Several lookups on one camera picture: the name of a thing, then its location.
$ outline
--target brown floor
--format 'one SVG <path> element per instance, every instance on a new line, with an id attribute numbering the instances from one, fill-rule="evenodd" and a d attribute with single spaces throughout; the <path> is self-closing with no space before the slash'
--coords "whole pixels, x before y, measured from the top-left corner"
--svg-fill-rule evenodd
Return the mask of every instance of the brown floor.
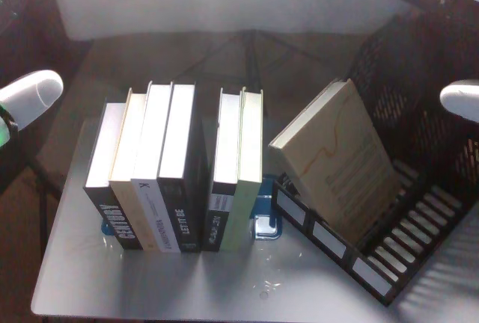
<path id="1" fill-rule="evenodd" d="M 142 34 L 98 40 L 69 83 L 71 89 L 49 130 L 39 160 L 50 173 L 66 176 L 82 122 L 100 113 L 106 96 L 124 99 L 128 87 L 142 92 L 151 79 L 169 82 L 229 37 L 231 34 Z M 312 61 L 288 54 L 284 46 L 265 37 L 257 38 L 256 53 L 269 118 L 288 122 L 332 79 L 345 74 L 364 38 L 318 34 L 281 38 L 321 58 Z M 243 58 L 241 45 L 233 43 L 201 66 L 201 71 L 242 78 Z M 239 90 L 241 86 L 240 81 L 227 83 L 218 76 L 198 80 L 203 115 L 215 117 L 221 87 Z M 50 223 L 56 206 L 55 200 L 49 200 Z M 30 311 L 40 268 L 38 199 L 30 170 L 24 170 L 0 197 L 0 235 L 0 322 L 39 322 Z"/>

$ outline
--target tan book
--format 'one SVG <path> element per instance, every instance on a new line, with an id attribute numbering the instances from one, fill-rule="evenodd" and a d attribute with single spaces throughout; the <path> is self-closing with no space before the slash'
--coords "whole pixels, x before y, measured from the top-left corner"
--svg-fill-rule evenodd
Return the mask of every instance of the tan book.
<path id="1" fill-rule="evenodd" d="M 129 89 L 109 182 L 144 250 L 159 249 L 131 182 L 143 126 L 146 95 Z"/>
<path id="2" fill-rule="evenodd" d="M 356 244 L 400 189 L 353 82 L 326 87 L 270 144 L 303 202 Z"/>

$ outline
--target table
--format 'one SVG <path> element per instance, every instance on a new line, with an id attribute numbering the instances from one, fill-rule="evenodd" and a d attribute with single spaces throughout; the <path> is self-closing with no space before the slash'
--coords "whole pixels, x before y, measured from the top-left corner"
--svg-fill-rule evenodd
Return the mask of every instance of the table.
<path id="1" fill-rule="evenodd" d="M 85 122 L 31 302 L 33 313 L 242 322 L 477 322 L 479 206 L 390 307 L 283 220 L 239 253 L 123 251 L 84 193 L 97 129 Z"/>

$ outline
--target book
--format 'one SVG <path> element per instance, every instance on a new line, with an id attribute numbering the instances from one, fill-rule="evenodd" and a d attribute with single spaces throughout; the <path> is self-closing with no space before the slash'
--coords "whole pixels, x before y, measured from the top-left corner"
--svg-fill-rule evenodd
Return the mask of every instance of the book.
<path id="1" fill-rule="evenodd" d="M 156 181 L 165 140 L 171 92 L 171 85 L 150 83 L 148 86 L 138 155 L 131 181 L 159 249 L 162 252 L 179 253 L 173 226 Z"/>
<path id="2" fill-rule="evenodd" d="M 143 250 L 157 250 L 159 247 L 155 236 L 148 225 L 131 182 L 143 124 L 145 99 L 145 94 L 133 93 L 132 89 L 129 89 L 109 182 Z"/>
<path id="3" fill-rule="evenodd" d="M 303 202 L 356 244 L 399 179 L 353 82 L 328 85 L 270 144 Z"/>
<path id="4" fill-rule="evenodd" d="M 250 215 L 263 181 L 263 91 L 242 89 L 238 183 L 221 250 L 237 250 L 251 234 Z"/>
<path id="5" fill-rule="evenodd" d="M 238 183 L 240 95 L 219 95 L 216 150 L 204 224 L 203 250 L 219 251 Z"/>
<path id="6" fill-rule="evenodd" d="M 125 250 L 141 250 L 135 230 L 118 203 L 108 181 L 115 157 L 115 147 L 120 136 L 124 110 L 124 102 L 108 102 L 103 107 L 83 190 L 105 222 L 113 229 L 121 247 Z"/>
<path id="7" fill-rule="evenodd" d="M 198 252 L 207 199 L 208 165 L 194 85 L 173 85 L 157 181 L 180 250 Z"/>

